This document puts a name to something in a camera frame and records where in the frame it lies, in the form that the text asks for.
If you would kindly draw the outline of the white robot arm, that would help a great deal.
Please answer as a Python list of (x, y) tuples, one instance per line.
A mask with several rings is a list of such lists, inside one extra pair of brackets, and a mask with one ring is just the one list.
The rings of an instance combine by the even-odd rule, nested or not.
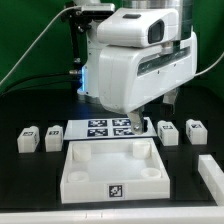
[(193, 0), (122, 0), (120, 8), (74, 2), (93, 26), (87, 87), (106, 110), (127, 115), (134, 133), (144, 133), (144, 106), (160, 96), (174, 101), (176, 89), (196, 75)]

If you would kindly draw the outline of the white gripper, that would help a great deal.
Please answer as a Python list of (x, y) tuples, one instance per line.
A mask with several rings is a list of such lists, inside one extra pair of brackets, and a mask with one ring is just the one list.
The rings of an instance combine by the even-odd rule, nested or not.
[(144, 133), (139, 107), (166, 93), (163, 110), (173, 114), (174, 88), (195, 76), (196, 35), (182, 40), (179, 30), (174, 8), (120, 8), (97, 28), (97, 39), (105, 45), (99, 56), (100, 102), (109, 111), (127, 114), (134, 134)]

